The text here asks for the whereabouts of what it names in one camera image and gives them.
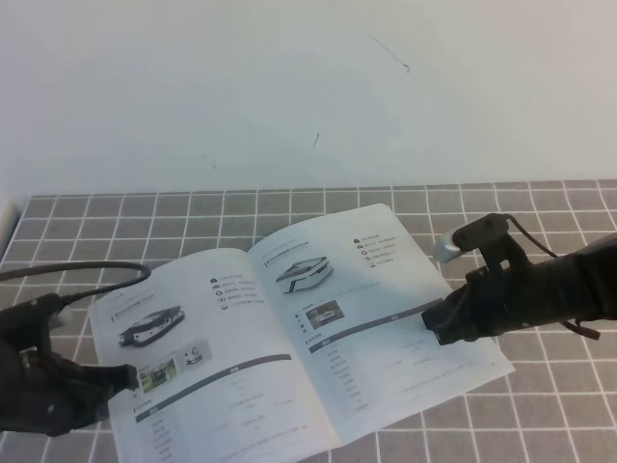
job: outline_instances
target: table surface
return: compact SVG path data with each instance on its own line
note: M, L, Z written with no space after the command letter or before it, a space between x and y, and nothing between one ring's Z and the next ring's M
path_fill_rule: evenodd
M2 269L87 259L143 260L155 267L216 247L248 250L262 236L324 213L385 203L430 256L436 236L487 212L511 212L558 254L615 232L617 180L483 183L381 188L217 191L35 197ZM513 233L534 261L542 253ZM441 266L452 287L479 255ZM121 271L37 276L0 286L0 307L126 278ZM86 308L52 332L54 350L96 364ZM395 423L310 463L593 463L617 461L617 323L588 341L559 325L498 338L516 372ZM48 439L5 432L0 461L114 462L109 423Z

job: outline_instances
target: scratch mark on wall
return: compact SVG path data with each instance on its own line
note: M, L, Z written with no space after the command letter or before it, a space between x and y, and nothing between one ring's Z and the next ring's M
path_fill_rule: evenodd
M394 53L392 50L390 50L389 48L387 48L383 43L381 43L380 41L378 41L377 39L375 39L373 36L370 36L374 41L376 41L377 43L379 43L379 46L381 46L384 50L386 50L386 52L388 52L388 54L394 58L396 61L398 61L401 65L403 65L405 68L407 68L407 73L409 74L409 71L411 70L411 68L409 67L409 65L407 65L403 60L401 60L396 53Z

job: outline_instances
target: small photo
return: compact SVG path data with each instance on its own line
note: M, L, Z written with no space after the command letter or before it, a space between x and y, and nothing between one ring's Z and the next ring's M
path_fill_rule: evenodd
M140 371L139 380L142 383L144 393L149 393L159 386L168 383L177 376L177 368L174 359L169 359L154 368Z
M300 260L282 272L276 283L281 292L287 294L319 285L332 271L328 258Z
M144 347L160 340L184 319L180 306L150 313L120 334L120 346Z
M328 323L337 321L345 315L338 306L337 301L330 301L307 312L308 321L317 330Z

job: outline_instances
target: robot image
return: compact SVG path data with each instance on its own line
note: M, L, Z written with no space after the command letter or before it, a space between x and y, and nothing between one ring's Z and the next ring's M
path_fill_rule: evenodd
M120 346L144 347L165 336L183 319L180 306L150 313L120 334Z
M314 287L333 271L328 258L314 258L294 263L277 278L283 294Z

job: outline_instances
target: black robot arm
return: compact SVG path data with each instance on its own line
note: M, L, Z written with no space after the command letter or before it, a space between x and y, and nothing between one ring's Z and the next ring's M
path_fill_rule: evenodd
M58 436L108 416L107 401L138 386L130 365L86 367L51 350L49 322L85 297L135 285L150 270L132 262L70 262L0 274L0 281L82 268L129 268L141 276L129 282L61 296L45 294L0 311L0 431Z
M508 234L508 220L553 259L531 263ZM596 340L600 333L580 324L617 319L617 234L558 257L511 215L489 214L445 234L434 254L448 262L474 249L486 266L469 272L464 286L422 314L440 344L555 322Z

